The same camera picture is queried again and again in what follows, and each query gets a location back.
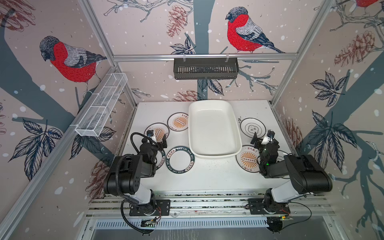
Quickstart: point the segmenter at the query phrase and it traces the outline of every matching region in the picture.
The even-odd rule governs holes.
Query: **white rectangular tray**
[[[202,158],[225,158],[242,148],[239,127],[231,104],[223,100],[203,100],[189,105],[189,146]]]

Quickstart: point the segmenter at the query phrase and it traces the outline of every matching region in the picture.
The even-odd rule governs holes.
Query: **bird illustration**
[[[341,3],[339,3],[339,5],[342,5],[346,2],[349,2],[351,0],[345,0],[345,1],[342,1]],[[364,8],[364,12],[365,14],[367,14],[366,12],[366,8],[372,4],[374,4],[375,2],[377,2],[378,0],[352,0],[353,2],[355,2],[352,7],[350,8],[350,14],[352,14],[354,12],[354,10],[357,8],[357,7],[362,7]]]
[[[265,36],[263,30],[254,24],[248,16],[248,11],[244,7],[232,8],[227,17],[228,20],[228,40],[239,51],[250,51],[256,49],[269,48],[278,53],[283,53]]]
[[[49,59],[52,65],[54,65],[66,79],[77,83],[87,83],[83,97],[88,92],[92,93],[88,90],[88,80],[91,79],[93,75],[97,76],[97,65],[102,60],[107,59],[100,54],[86,51],[84,48],[72,47],[60,42],[53,36],[47,36],[41,41],[40,51],[44,61]]]

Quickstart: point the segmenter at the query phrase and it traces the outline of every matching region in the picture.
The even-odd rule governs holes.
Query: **white wire mesh basket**
[[[112,73],[75,131],[80,136],[98,137],[127,83],[125,73]]]

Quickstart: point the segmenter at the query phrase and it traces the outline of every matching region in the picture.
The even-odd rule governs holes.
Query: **bird wing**
[[[82,68],[87,62],[87,53],[84,48],[72,47],[64,43],[68,52],[68,57],[64,64],[71,68]]]
[[[260,36],[263,33],[263,30],[254,24],[252,19],[248,17],[248,21],[244,26],[236,28],[237,34],[240,35],[245,40],[252,41]]]

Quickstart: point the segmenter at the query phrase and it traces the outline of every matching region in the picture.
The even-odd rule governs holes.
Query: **plate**
[[[188,114],[174,113],[168,118],[168,127],[173,131],[180,132],[188,128]]]
[[[259,172],[258,157],[259,150],[251,145],[244,145],[240,153],[236,155],[236,161],[247,172]]]
[[[161,142],[163,139],[164,134],[166,135],[166,138],[169,135],[169,128],[167,125],[161,122],[157,122],[154,124],[149,125],[144,131],[144,135],[147,135],[148,130],[153,130],[156,136],[156,141]]]
[[[253,137],[257,133],[257,137],[261,138],[266,133],[264,124],[256,118],[246,118],[240,123],[241,131],[248,137]]]
[[[191,152],[189,147],[186,146],[177,146],[172,148],[166,157],[167,168],[177,174],[182,174],[188,172],[195,163],[195,155]]]
[[[156,155],[156,160],[157,160],[157,163],[156,163],[156,170],[158,170],[161,166],[163,166],[165,160],[166,160],[166,153],[163,150],[159,150],[157,152],[157,155]]]

